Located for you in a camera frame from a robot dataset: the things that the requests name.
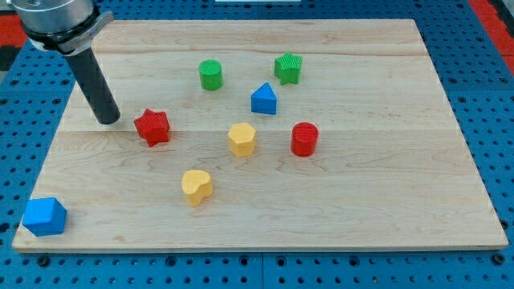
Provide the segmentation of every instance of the green cylinder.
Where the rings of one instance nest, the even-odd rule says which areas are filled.
[[[202,87],[208,91],[215,91],[223,86],[222,64],[214,59],[200,63],[200,81]]]

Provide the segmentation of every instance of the blue cube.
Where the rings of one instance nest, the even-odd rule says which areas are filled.
[[[263,84],[251,95],[251,112],[276,114],[276,95],[269,83]]]
[[[54,197],[29,200],[23,225],[36,237],[62,234],[66,213],[66,209]]]

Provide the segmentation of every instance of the red star-shaped block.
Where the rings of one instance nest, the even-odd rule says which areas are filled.
[[[169,122],[166,112],[153,112],[145,109],[140,118],[134,120],[139,136],[144,138],[149,147],[156,143],[168,142]]]

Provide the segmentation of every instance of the black cylindrical rod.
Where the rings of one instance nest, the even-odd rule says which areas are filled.
[[[101,124],[116,122],[120,118],[120,110],[91,48],[78,55],[65,57],[65,59],[95,113],[96,119]]]

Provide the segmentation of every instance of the red cylinder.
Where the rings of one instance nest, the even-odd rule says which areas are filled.
[[[318,128],[311,123],[301,122],[292,128],[291,150],[298,157],[308,157],[316,150]]]

